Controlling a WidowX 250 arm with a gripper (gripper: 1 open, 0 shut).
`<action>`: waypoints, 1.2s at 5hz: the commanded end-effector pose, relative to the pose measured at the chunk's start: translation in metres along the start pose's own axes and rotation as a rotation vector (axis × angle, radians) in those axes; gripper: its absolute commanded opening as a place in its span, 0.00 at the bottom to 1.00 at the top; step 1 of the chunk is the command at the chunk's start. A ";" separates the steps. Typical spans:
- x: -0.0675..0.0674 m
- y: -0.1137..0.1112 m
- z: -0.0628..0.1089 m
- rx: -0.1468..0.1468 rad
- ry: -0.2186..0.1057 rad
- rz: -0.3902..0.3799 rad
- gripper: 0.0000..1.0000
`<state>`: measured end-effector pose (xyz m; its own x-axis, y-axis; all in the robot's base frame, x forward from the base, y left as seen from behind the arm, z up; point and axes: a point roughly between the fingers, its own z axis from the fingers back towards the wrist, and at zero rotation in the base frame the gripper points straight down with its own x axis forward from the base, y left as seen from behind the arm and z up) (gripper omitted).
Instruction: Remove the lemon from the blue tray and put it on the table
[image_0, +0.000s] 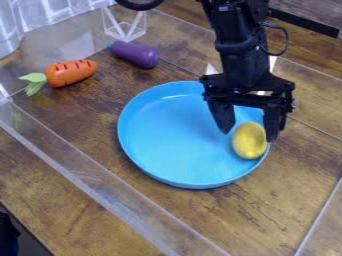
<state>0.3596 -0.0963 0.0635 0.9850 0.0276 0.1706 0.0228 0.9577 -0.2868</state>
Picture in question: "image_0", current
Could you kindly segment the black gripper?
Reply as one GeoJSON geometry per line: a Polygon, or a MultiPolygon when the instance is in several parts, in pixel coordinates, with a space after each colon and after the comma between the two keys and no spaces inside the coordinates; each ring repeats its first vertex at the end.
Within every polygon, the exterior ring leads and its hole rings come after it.
{"type": "Polygon", "coordinates": [[[264,108],[265,140],[273,142],[284,129],[287,114],[292,111],[295,85],[269,71],[269,57],[264,36],[243,41],[215,40],[223,72],[203,75],[203,98],[223,134],[235,125],[233,105],[264,108]]]}

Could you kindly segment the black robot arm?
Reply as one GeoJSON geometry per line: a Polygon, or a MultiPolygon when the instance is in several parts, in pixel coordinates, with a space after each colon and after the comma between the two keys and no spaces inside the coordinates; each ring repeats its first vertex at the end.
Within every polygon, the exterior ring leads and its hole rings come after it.
{"type": "Polygon", "coordinates": [[[268,0],[199,0],[215,31],[223,72],[200,77],[211,115],[221,133],[235,125],[236,106],[263,110],[265,140],[284,129],[293,109],[295,83],[269,71],[265,29],[268,0]]]}

